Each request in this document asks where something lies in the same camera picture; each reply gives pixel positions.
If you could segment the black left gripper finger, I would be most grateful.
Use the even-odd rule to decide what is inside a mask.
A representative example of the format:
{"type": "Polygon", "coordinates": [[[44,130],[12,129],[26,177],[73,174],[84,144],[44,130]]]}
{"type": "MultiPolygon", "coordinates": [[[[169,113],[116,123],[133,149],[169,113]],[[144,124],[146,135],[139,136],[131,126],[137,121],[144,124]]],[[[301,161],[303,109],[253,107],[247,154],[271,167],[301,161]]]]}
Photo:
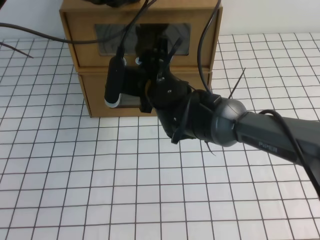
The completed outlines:
{"type": "Polygon", "coordinates": [[[143,29],[137,29],[136,54],[142,54],[144,51],[152,49],[162,34],[162,30],[151,29],[145,31],[143,29]]]}

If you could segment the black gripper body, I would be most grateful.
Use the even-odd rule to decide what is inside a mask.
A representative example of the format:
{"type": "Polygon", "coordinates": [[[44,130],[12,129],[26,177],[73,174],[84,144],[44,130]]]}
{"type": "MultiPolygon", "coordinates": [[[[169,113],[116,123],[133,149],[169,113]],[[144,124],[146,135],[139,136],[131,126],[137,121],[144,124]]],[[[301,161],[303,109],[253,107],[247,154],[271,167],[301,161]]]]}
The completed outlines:
{"type": "Polygon", "coordinates": [[[142,113],[155,110],[166,135],[173,144],[195,139],[187,129],[189,98],[192,88],[170,71],[167,53],[146,50],[139,56],[139,66],[126,66],[121,92],[139,97],[142,113]]]}

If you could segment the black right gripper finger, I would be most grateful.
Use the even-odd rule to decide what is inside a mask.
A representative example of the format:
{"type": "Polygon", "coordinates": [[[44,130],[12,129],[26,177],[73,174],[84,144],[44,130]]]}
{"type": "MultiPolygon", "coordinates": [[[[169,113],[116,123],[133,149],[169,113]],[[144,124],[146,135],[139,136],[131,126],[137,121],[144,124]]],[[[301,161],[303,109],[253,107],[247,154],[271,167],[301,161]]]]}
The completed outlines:
{"type": "Polygon", "coordinates": [[[157,65],[158,72],[162,73],[170,65],[173,54],[168,52],[168,38],[161,36],[157,42],[157,65]]]}

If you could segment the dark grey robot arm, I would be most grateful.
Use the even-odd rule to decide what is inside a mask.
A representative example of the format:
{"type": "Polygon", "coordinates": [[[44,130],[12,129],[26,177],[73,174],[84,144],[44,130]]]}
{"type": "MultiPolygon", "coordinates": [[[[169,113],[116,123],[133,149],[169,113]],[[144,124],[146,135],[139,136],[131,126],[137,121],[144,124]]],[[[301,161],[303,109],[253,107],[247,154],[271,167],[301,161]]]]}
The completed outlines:
{"type": "Polygon", "coordinates": [[[222,147],[244,143],[302,166],[316,191],[320,189],[320,124],[287,118],[267,109],[246,110],[238,100],[192,89],[170,71],[172,48],[160,37],[140,56],[138,66],[123,66],[123,91],[140,98],[143,113],[155,111],[173,144],[199,139],[222,147]]]}

